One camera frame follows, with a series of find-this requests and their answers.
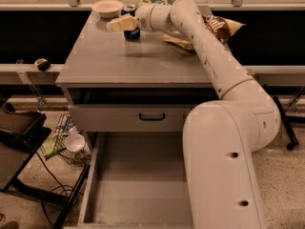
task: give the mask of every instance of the wire basket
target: wire basket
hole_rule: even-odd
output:
[[[88,145],[78,152],[66,149],[65,141],[70,134],[70,129],[75,126],[69,114],[62,114],[55,129],[54,151],[70,165],[84,166],[90,164],[92,155]]]

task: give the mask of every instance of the power cord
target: power cord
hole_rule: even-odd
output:
[[[49,170],[49,168],[47,167],[47,165],[45,164],[45,162],[43,161],[43,159],[41,158],[41,156],[40,156],[37,152],[36,152],[36,154],[37,154],[37,156],[39,157],[39,159],[40,159],[41,163],[43,164],[43,166],[45,167],[45,169],[47,170],[47,172],[48,172],[48,173],[54,178],[54,180],[59,184],[59,186],[53,188],[52,190],[50,190],[50,192],[52,193],[52,192],[56,191],[57,189],[62,188],[62,191],[60,192],[60,195],[62,195],[62,194],[65,193],[65,196],[67,196],[67,195],[68,195],[67,192],[73,193],[73,192],[74,192],[74,188],[71,187],[70,185],[63,185],[63,184],[56,178],[56,176]],[[78,202],[78,196],[76,196],[75,203],[73,204],[72,207],[74,207],[75,204],[77,204],[77,202]],[[42,208],[42,210],[43,210],[43,212],[44,212],[44,214],[45,214],[45,217],[46,217],[48,223],[49,223],[50,225],[53,225],[53,223],[51,222],[51,220],[50,220],[50,218],[49,218],[49,216],[48,216],[48,213],[47,213],[47,210],[46,210],[46,207],[45,207],[44,200],[41,200],[41,208]]]

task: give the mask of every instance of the drawer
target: drawer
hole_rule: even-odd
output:
[[[69,111],[78,130],[87,132],[181,132],[191,108],[109,107],[70,105]]]
[[[182,133],[106,133],[77,227],[193,228]]]

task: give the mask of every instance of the gray tabletop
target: gray tabletop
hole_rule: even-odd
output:
[[[122,31],[107,31],[109,21],[91,13],[57,85],[210,84],[195,52],[162,41],[161,32],[128,41]]]

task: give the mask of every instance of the soda can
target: soda can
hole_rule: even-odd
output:
[[[136,7],[133,5],[124,5],[121,11],[121,15],[129,13],[135,16]],[[124,31],[124,37],[128,40],[136,40],[140,37],[140,29],[137,27],[133,31]]]

